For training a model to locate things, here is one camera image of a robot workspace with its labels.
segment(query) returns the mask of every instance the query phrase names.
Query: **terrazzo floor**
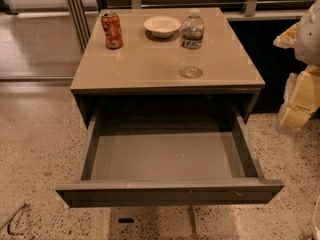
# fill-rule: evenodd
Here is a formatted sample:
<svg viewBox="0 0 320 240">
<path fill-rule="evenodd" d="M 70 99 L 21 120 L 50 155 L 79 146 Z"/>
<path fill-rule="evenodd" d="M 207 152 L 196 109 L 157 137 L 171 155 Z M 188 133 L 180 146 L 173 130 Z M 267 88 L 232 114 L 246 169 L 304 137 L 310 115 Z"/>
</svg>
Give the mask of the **terrazzo floor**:
<svg viewBox="0 0 320 240">
<path fill-rule="evenodd" d="M 44 21 L 37 19 L 36 28 Z M 0 29 L 4 33 L 6 28 L 1 24 Z M 50 40 L 50 34 L 43 38 Z M 28 45 L 28 35 L 22 39 L 20 44 Z M 10 73 L 11 63 L 21 66 L 20 73 L 25 64 L 26 68 L 40 72 L 36 71 L 41 69 L 37 67 L 37 56 L 26 55 L 25 62 L 12 62 L 16 57 L 3 49 L 10 42 L 14 46 L 17 41 L 1 37 L 2 72 Z M 71 50 L 60 61 L 67 72 L 61 68 L 59 73 L 74 72 L 80 55 Z M 61 51 L 60 56 L 64 56 L 66 50 Z M 280 135 L 274 128 L 276 116 L 253 114 L 247 128 L 265 177 L 282 179 L 285 188 L 265 205 L 194 206 L 198 239 L 311 237 L 312 214 L 320 193 L 320 120 L 310 120 L 295 135 Z M 73 181 L 86 133 L 67 84 L 1 83 L 0 123 L 0 224 L 22 202 L 27 204 L 11 223 L 10 234 L 6 228 L 1 230 L 1 240 L 196 239 L 188 207 L 70 209 L 65 205 L 55 186 Z M 119 218 L 133 218 L 134 223 L 119 223 Z M 319 227 L 320 211 L 316 218 Z"/>
</svg>

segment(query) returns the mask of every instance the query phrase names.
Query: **concrete floor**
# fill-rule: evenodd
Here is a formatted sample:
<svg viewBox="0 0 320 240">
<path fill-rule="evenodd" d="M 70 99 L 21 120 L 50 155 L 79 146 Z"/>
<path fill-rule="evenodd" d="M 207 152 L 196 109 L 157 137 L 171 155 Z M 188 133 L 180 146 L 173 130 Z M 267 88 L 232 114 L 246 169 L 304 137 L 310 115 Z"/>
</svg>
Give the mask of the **concrete floor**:
<svg viewBox="0 0 320 240">
<path fill-rule="evenodd" d="M 69 18 L 13 17 L 0 15 L 0 74 L 75 72 L 81 54 Z M 46 31 L 48 25 L 61 29 Z M 65 32 L 68 44 L 59 37 Z M 50 63 L 44 55 L 52 56 Z M 266 205 L 194 206 L 198 239 L 311 236 L 320 193 L 320 120 L 288 136 L 275 131 L 276 116 L 254 114 L 247 128 L 265 177 L 282 179 L 285 188 Z M 86 133 L 68 85 L 1 83 L 0 123 L 0 224 L 27 203 L 11 223 L 11 234 L 0 232 L 1 240 L 194 239 L 188 207 L 69 209 L 60 199 L 55 186 L 73 181 Z M 118 223 L 123 217 L 135 222 Z"/>
</svg>

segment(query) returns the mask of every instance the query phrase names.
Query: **drawer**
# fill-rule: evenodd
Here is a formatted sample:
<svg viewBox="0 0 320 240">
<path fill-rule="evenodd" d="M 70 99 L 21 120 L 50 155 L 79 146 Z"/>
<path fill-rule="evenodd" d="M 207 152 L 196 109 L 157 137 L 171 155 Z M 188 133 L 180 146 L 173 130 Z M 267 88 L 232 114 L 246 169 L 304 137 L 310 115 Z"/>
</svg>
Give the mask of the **drawer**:
<svg viewBox="0 0 320 240">
<path fill-rule="evenodd" d="M 265 179 L 234 99 L 226 95 L 97 100 L 69 207 L 256 204 L 281 189 Z"/>
</svg>

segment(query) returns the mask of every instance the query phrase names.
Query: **red can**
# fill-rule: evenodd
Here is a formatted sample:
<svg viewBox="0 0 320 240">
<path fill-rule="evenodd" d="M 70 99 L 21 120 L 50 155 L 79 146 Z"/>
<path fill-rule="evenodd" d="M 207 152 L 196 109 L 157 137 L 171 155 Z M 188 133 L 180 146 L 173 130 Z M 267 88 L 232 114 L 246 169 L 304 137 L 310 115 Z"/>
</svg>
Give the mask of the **red can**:
<svg viewBox="0 0 320 240">
<path fill-rule="evenodd" d="M 101 17 L 101 23 L 106 34 L 106 47 L 118 49 L 123 45 L 120 18 L 115 11 L 107 11 Z"/>
</svg>

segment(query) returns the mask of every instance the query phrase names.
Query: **wire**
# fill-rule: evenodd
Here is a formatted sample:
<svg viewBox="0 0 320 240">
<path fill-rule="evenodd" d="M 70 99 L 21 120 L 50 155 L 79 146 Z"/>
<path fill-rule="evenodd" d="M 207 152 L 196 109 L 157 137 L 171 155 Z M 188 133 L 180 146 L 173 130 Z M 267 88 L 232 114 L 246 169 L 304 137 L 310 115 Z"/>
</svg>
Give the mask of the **wire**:
<svg viewBox="0 0 320 240">
<path fill-rule="evenodd" d="M 318 227 L 316 226 L 316 211 L 317 211 L 317 207 L 318 207 L 318 204 L 319 204 L 319 200 L 320 200 L 320 194 L 318 196 L 318 199 L 317 199 L 317 202 L 316 202 L 316 206 L 314 207 L 313 216 L 312 216 L 313 226 L 314 226 L 316 231 L 319 231 Z"/>
</svg>

